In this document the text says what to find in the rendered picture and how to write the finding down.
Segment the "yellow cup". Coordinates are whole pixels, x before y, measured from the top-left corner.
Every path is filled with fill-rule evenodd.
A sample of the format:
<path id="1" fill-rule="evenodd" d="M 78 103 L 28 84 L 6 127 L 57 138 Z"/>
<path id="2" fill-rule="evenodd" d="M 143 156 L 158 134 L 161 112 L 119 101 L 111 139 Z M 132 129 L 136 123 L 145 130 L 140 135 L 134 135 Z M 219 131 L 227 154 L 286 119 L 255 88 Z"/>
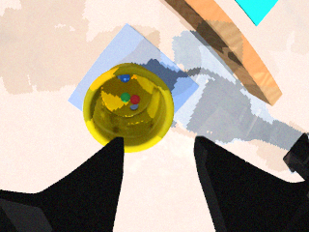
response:
<path id="1" fill-rule="evenodd" d="M 123 82 L 119 74 L 130 74 Z M 138 109 L 131 101 L 121 101 L 121 94 L 138 96 Z M 85 125 L 89 133 L 105 146 L 115 136 L 124 137 L 125 154 L 153 147 L 169 130 L 174 119 L 174 102 L 169 88 L 154 72 L 121 63 L 105 71 L 93 81 L 84 100 Z"/>

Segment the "brown rectangular block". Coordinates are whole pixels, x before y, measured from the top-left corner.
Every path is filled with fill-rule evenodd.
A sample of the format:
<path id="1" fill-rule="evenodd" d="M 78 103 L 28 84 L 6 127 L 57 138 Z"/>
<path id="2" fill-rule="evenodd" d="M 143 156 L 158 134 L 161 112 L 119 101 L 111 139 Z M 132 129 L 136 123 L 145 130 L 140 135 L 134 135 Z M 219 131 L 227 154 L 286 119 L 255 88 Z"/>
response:
<path id="1" fill-rule="evenodd" d="M 267 66 L 213 0 L 165 0 L 210 44 L 254 97 L 273 107 L 282 96 Z"/>

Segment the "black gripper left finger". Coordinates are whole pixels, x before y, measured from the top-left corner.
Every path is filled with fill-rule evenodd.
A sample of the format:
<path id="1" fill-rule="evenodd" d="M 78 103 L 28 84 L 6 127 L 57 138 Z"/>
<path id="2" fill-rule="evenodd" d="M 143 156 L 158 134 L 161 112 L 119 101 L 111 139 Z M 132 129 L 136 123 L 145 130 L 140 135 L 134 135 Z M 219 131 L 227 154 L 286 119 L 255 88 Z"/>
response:
<path id="1" fill-rule="evenodd" d="M 124 137 L 115 136 L 47 189 L 0 189 L 0 232 L 113 232 L 124 153 Z"/>

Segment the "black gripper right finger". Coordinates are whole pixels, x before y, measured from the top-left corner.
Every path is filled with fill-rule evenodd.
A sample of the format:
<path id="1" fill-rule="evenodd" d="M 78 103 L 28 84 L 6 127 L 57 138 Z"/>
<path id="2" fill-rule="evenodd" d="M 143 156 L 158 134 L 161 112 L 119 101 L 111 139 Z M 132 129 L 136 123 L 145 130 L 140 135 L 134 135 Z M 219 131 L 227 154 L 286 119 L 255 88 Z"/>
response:
<path id="1" fill-rule="evenodd" d="M 290 232 L 309 212 L 309 181 L 275 177 L 202 135 L 193 156 L 216 232 Z"/>

